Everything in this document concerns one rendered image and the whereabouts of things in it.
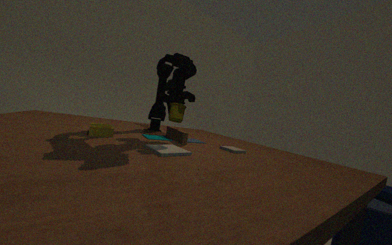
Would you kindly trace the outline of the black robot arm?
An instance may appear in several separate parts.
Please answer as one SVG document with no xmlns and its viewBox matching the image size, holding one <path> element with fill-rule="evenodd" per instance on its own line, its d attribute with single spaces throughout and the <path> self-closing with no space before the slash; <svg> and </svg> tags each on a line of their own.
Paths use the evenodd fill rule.
<svg viewBox="0 0 392 245">
<path fill-rule="evenodd" d="M 169 62 L 172 66 L 165 64 L 165 62 Z M 167 78 L 170 76 L 172 70 L 175 67 L 178 69 L 173 71 L 172 79 L 167 81 Z M 179 82 L 181 80 L 185 83 L 186 79 L 194 76 L 197 70 L 193 61 L 190 60 L 189 57 L 181 55 L 179 53 L 174 53 L 174 55 L 166 54 L 164 58 L 160 59 L 157 65 L 157 75 L 159 77 L 157 94 L 165 93 L 165 91 L 175 90 L 179 91 Z M 174 81 L 174 79 L 177 79 Z M 163 101 L 156 99 L 155 104 L 152 106 L 152 109 L 149 112 L 148 119 L 151 120 L 149 130 L 152 131 L 161 131 L 159 130 L 161 121 L 164 121 L 166 116 L 166 107 L 163 104 Z M 158 119 L 153 119 L 153 118 Z"/>
</svg>

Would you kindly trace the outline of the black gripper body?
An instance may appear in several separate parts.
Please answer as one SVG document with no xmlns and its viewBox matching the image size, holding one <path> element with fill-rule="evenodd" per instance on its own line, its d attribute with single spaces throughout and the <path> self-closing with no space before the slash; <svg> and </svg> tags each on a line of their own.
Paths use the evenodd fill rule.
<svg viewBox="0 0 392 245">
<path fill-rule="evenodd" d="M 179 91 L 178 92 L 175 90 L 167 91 L 167 94 L 169 94 L 169 95 L 167 95 L 165 93 L 159 93 L 159 94 L 157 94 L 156 99 L 165 102 L 163 99 L 171 100 L 171 99 L 176 98 L 176 99 L 181 100 L 183 102 L 185 101 L 185 99 L 188 99 L 189 102 L 195 102 L 195 95 L 193 95 L 192 93 L 190 93 L 188 91 L 183 92 L 183 89 L 186 88 L 186 86 L 184 85 L 185 83 L 181 80 L 178 80 L 178 82 L 179 82 Z"/>
</svg>

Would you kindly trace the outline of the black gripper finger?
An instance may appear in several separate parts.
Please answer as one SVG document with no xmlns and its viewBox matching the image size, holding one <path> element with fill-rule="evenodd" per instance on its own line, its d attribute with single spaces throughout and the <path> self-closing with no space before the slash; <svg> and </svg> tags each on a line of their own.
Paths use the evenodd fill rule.
<svg viewBox="0 0 392 245">
<path fill-rule="evenodd" d="M 170 112 L 170 103 L 172 103 L 172 101 L 171 100 L 169 100 L 169 99 L 163 99 L 166 103 L 167 103 L 167 107 L 168 107 L 168 115 L 169 115 L 169 112 Z"/>
<path fill-rule="evenodd" d="M 171 99 L 172 100 L 172 102 L 173 103 L 181 103 L 181 104 L 185 104 L 185 102 L 183 102 L 183 101 L 181 101 L 181 100 L 178 100 L 178 99 L 176 99 L 176 98 L 174 98 L 174 99 Z"/>
</svg>

